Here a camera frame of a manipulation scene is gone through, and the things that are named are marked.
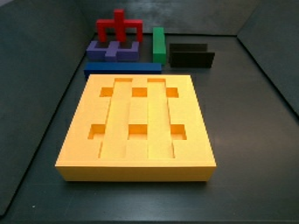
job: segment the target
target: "yellow block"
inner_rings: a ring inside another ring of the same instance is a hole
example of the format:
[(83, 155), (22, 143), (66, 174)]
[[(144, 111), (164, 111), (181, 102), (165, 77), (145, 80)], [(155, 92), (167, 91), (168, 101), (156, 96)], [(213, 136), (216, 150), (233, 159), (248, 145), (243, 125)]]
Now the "yellow block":
[(208, 181), (191, 76), (92, 74), (54, 166), (66, 181)]

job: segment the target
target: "table surface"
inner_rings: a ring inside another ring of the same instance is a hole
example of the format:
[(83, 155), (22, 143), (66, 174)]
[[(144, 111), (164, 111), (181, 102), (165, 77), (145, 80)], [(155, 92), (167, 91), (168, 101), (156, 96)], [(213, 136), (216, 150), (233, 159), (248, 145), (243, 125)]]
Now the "table surface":
[[(235, 37), (168, 35), (207, 43), (211, 69), (191, 74), (217, 169), (208, 183), (68, 183), (54, 162), (85, 79), (84, 58), (2, 223), (58, 221), (299, 221), (297, 117)], [(152, 37), (140, 45), (152, 60)]]

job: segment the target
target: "red figure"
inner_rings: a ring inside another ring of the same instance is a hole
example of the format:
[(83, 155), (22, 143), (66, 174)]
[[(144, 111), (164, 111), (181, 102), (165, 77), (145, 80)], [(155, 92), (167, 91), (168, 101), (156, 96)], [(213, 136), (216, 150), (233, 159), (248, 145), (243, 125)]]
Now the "red figure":
[(97, 20), (97, 39), (100, 42), (107, 42), (108, 36), (105, 28), (115, 28), (116, 40), (119, 42), (127, 41), (127, 28), (136, 28), (136, 40), (143, 41), (143, 20), (141, 19), (125, 19), (125, 11), (115, 10), (113, 19)]

